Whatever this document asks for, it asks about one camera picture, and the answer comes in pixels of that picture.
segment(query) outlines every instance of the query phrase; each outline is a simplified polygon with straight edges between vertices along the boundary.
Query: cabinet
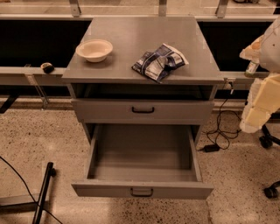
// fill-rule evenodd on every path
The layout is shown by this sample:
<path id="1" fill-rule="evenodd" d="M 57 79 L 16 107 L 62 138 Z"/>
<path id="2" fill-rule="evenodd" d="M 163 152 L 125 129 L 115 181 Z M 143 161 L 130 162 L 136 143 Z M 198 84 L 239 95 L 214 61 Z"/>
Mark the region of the cabinet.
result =
<path id="1" fill-rule="evenodd" d="M 205 199 L 195 146 L 213 108 L 219 69 L 194 17 L 97 17 L 83 40 L 106 39 L 100 63 L 76 54 L 62 80 L 90 143 L 79 196 Z M 131 69 L 166 43 L 189 61 L 161 84 Z"/>

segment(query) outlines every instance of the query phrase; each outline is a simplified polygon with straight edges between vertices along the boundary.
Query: drawer handle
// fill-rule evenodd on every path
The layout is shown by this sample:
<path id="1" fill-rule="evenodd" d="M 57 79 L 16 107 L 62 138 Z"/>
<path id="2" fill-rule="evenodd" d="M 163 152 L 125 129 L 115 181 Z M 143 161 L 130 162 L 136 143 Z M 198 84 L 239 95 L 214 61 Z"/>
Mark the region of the drawer handle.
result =
<path id="1" fill-rule="evenodd" d="M 131 111 L 136 114 L 151 114 L 155 112 L 155 108 L 152 107 L 151 110 L 137 110 L 134 107 L 132 107 Z"/>
<path id="2" fill-rule="evenodd" d="M 132 197 L 149 198 L 154 193 L 154 190 L 152 188 L 151 189 L 141 189 L 141 190 L 136 190 L 136 191 L 139 191 L 141 193 L 139 193 L 139 194 L 134 193 L 133 188 L 132 187 L 130 188 L 130 194 Z"/>

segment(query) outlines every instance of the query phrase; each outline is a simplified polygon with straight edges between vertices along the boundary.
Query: power adapter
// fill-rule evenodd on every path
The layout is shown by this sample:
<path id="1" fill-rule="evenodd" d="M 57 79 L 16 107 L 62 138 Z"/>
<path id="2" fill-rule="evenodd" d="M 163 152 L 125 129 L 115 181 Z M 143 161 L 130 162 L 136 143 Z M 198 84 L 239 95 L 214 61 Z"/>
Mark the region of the power adapter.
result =
<path id="1" fill-rule="evenodd" d="M 204 152 L 213 152 L 213 151 L 219 151 L 220 146 L 216 143 L 214 144 L 208 144 L 205 145 L 204 148 L 202 149 Z"/>

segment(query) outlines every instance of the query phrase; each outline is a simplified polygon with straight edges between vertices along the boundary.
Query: black handle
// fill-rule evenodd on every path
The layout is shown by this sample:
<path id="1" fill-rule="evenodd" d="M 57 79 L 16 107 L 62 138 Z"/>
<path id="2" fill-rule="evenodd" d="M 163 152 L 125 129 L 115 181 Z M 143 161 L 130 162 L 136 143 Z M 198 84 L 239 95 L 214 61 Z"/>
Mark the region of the black handle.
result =
<path id="1" fill-rule="evenodd" d="M 133 192 L 133 188 L 132 187 L 130 188 L 130 194 L 133 197 L 149 198 L 154 193 L 154 190 L 152 188 L 151 189 L 147 189 L 147 190 L 143 190 L 143 191 L 147 191 L 147 192 L 149 191 L 149 193 L 147 193 L 147 194 L 136 194 L 136 193 Z"/>
<path id="2" fill-rule="evenodd" d="M 151 110 L 137 110 L 134 107 L 132 107 L 131 111 L 136 114 L 151 114 L 155 112 L 155 108 L 152 107 Z"/>

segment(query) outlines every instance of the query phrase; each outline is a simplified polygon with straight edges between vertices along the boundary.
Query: metal bracket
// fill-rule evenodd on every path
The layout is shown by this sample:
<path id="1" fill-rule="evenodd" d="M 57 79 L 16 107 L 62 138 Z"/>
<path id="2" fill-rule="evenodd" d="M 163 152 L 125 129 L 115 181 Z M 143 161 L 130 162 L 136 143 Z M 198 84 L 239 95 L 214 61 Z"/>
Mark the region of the metal bracket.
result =
<path id="1" fill-rule="evenodd" d="M 78 18 L 81 14 L 81 8 L 78 0 L 69 0 L 71 13 L 74 18 Z"/>
<path id="2" fill-rule="evenodd" d="M 34 74 L 32 73 L 25 73 L 25 78 L 28 80 L 29 84 L 34 86 L 38 92 L 38 95 L 41 97 L 41 100 L 43 102 L 42 110 L 46 109 L 47 104 L 49 103 L 49 100 L 46 97 L 46 93 L 44 92 L 43 88 L 40 87 L 40 85 L 37 83 Z"/>
<path id="3" fill-rule="evenodd" d="M 167 4 L 167 0 L 159 0 L 158 15 L 160 17 L 166 16 L 166 4 Z"/>
<path id="4" fill-rule="evenodd" d="M 220 0 L 216 10 L 217 18 L 224 18 L 228 7 L 228 0 Z"/>

